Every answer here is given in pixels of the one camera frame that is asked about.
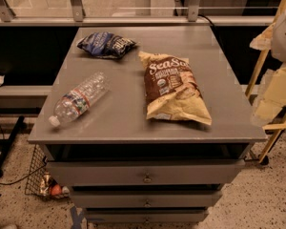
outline shoe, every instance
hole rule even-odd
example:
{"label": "shoe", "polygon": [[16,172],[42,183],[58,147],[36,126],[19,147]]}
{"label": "shoe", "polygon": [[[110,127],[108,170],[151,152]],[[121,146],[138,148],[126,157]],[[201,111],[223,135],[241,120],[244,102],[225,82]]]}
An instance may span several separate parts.
{"label": "shoe", "polygon": [[16,225],[7,225],[5,227],[2,227],[1,229],[17,229]]}

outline plastic bottle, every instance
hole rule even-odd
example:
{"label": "plastic bottle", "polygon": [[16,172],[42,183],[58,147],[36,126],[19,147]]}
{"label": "plastic bottle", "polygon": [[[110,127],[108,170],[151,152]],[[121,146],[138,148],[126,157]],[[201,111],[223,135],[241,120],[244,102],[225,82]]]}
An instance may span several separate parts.
{"label": "plastic bottle", "polygon": [[56,103],[50,124],[58,127],[74,121],[109,89],[110,81],[103,73],[94,73]]}

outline dark blue snack bag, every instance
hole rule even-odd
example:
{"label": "dark blue snack bag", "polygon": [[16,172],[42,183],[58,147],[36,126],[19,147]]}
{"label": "dark blue snack bag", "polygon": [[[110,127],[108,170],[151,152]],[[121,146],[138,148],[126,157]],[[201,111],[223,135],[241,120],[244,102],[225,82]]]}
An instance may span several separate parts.
{"label": "dark blue snack bag", "polygon": [[98,58],[122,58],[135,45],[128,38],[109,32],[96,32],[81,39],[77,47],[93,57]]}

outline wire basket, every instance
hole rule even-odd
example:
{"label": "wire basket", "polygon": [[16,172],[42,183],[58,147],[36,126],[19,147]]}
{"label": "wire basket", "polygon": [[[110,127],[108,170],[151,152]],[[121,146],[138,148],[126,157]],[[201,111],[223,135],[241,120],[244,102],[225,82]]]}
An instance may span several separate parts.
{"label": "wire basket", "polygon": [[29,172],[29,174],[31,175],[28,177],[27,180],[25,194],[38,196],[43,200],[68,198],[69,193],[63,193],[55,196],[43,196],[40,193],[40,184],[43,175],[47,172],[46,165],[47,165],[47,158],[41,151],[41,149],[36,145],[34,147],[34,151],[31,158],[31,166]]}

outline bottle cap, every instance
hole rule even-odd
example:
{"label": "bottle cap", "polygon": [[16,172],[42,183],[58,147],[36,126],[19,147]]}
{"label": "bottle cap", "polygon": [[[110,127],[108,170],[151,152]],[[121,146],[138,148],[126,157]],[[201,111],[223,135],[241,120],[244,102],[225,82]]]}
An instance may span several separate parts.
{"label": "bottle cap", "polygon": [[52,115],[52,116],[49,118],[49,122],[50,122],[50,124],[52,124],[54,127],[60,126],[60,122],[59,122],[57,116]]}

